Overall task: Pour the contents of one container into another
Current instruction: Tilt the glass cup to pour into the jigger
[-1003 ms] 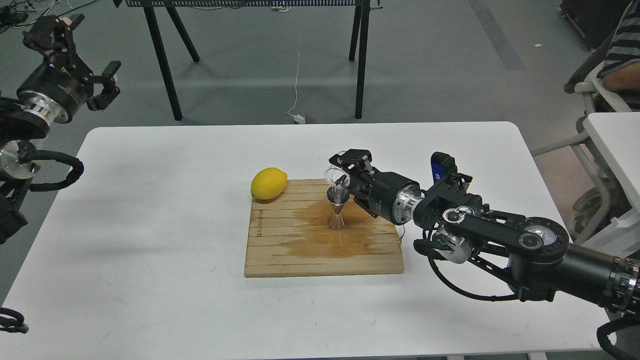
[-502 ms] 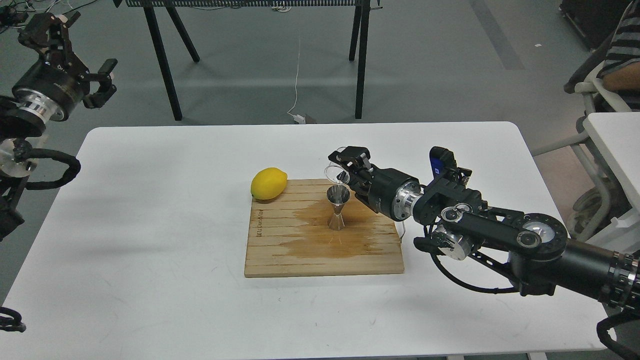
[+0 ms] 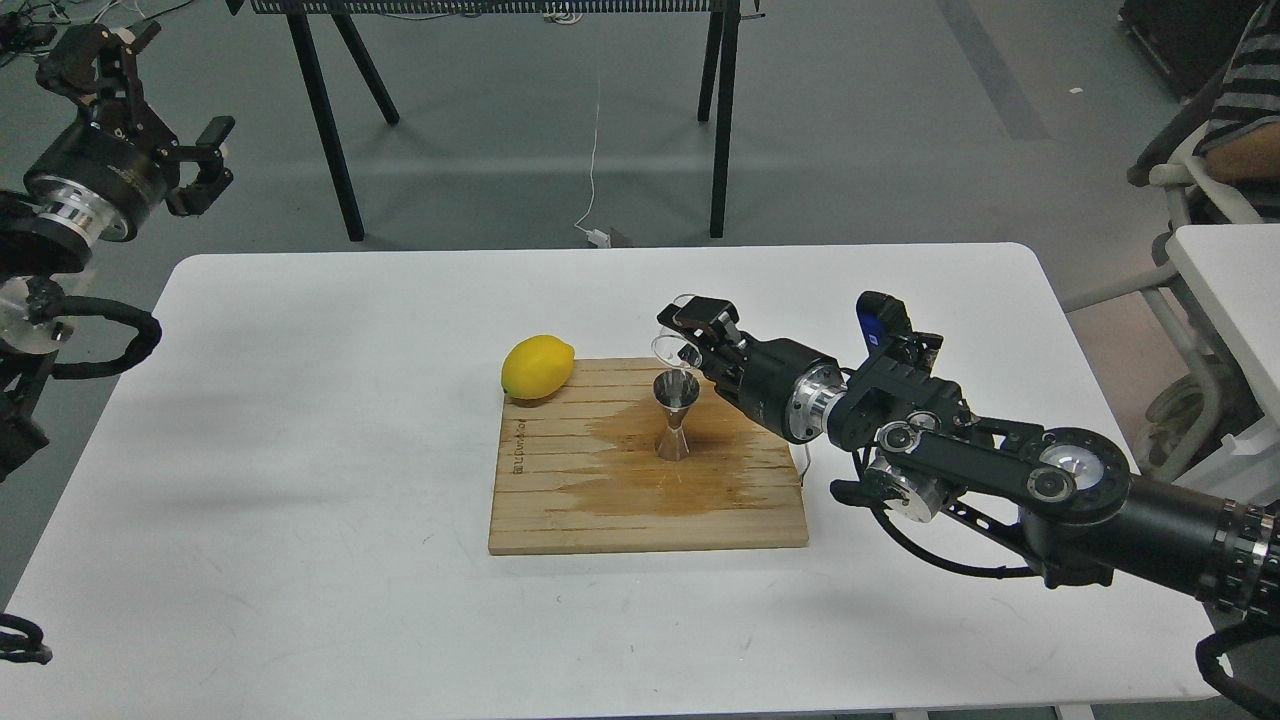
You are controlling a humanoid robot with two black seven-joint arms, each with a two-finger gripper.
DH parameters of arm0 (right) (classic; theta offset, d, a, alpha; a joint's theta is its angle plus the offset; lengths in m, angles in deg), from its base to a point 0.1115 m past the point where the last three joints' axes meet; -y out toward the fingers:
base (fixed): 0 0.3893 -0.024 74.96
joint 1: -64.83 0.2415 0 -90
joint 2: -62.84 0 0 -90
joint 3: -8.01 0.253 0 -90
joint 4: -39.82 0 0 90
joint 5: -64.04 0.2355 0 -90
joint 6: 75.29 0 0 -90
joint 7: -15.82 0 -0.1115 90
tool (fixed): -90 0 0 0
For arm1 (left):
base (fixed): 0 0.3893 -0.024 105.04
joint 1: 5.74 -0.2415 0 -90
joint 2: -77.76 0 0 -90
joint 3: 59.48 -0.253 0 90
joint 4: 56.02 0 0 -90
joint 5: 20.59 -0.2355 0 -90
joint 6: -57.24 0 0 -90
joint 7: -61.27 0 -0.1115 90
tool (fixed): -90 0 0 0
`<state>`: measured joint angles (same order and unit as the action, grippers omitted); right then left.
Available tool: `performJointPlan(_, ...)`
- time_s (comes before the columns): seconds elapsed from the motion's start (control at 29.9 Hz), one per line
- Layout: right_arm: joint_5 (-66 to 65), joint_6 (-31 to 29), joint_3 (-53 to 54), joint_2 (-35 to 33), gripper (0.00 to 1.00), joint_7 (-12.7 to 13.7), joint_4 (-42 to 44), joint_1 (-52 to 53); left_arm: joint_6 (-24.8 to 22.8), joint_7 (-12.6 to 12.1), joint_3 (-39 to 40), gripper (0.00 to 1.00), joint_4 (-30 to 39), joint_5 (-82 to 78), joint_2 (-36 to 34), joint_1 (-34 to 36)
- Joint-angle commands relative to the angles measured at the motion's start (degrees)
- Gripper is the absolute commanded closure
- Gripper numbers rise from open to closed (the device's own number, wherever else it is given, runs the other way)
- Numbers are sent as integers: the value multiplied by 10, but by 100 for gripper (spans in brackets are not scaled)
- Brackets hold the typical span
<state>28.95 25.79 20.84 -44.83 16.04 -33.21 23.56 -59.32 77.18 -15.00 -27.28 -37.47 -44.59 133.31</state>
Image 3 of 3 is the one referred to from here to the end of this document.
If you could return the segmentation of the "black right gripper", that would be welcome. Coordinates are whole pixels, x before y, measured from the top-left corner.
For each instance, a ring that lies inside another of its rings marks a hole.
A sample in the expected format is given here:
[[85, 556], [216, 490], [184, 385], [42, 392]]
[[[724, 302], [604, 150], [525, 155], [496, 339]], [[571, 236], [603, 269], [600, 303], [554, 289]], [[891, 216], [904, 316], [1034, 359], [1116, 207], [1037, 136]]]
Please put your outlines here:
[[716, 392], [759, 427], [794, 445], [827, 432], [827, 418], [846, 382], [831, 356], [792, 340], [750, 340], [728, 300], [695, 296], [675, 309], [669, 325], [700, 331], [678, 357], [695, 366]]

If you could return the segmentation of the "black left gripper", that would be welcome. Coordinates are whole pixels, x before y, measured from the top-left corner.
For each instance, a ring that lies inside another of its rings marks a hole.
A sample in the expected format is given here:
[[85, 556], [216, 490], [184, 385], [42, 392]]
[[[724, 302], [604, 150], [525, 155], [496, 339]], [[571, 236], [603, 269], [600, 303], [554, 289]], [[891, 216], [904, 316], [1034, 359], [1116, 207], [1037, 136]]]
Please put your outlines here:
[[[69, 99], [83, 126], [54, 140], [24, 173], [24, 187], [37, 199], [63, 186], [95, 193], [119, 217], [104, 233], [111, 242], [134, 240], [164, 199], [174, 217], [205, 214], [234, 179], [223, 149], [234, 117], [214, 117], [195, 145], [179, 145], [146, 101], [138, 55], [160, 31], [157, 22], [74, 26], [37, 63], [37, 85]], [[186, 186], [178, 184], [182, 163], [197, 168]]]

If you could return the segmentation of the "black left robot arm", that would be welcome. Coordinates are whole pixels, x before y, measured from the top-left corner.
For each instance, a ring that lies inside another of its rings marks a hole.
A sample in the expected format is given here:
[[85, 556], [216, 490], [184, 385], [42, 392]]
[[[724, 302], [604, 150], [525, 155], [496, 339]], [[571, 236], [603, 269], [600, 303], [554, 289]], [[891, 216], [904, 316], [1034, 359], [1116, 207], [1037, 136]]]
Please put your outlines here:
[[[232, 117], [214, 117], [182, 143], [145, 97], [138, 56], [160, 32], [156, 20], [113, 29], [70, 27], [38, 63], [38, 85], [76, 105], [76, 119], [24, 173], [20, 192], [3, 192], [1, 469], [12, 474], [49, 445], [33, 418], [47, 380], [120, 375], [157, 347], [163, 328], [148, 311], [76, 295], [97, 242], [128, 242], [159, 206], [174, 217], [205, 214], [233, 181], [224, 143]], [[79, 318], [129, 327], [114, 359], [60, 363]]]

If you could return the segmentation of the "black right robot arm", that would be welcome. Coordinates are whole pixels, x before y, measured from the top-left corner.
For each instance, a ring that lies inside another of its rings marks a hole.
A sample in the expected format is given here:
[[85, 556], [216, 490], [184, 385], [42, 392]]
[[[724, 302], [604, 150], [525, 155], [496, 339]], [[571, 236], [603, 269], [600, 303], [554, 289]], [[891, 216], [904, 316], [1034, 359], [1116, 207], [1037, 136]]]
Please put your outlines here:
[[905, 305], [856, 302], [868, 359], [849, 369], [792, 340], [739, 328], [730, 301], [686, 295], [658, 314], [678, 357], [718, 396], [794, 445], [826, 437], [856, 475], [841, 503], [872, 510], [918, 559], [964, 577], [1108, 585], [1116, 571], [1242, 620], [1196, 647], [1203, 680], [1258, 719], [1277, 700], [1222, 669], [1229, 651], [1277, 634], [1277, 506], [1240, 503], [1138, 477], [1107, 437], [1075, 427], [977, 416], [932, 370], [942, 338]]

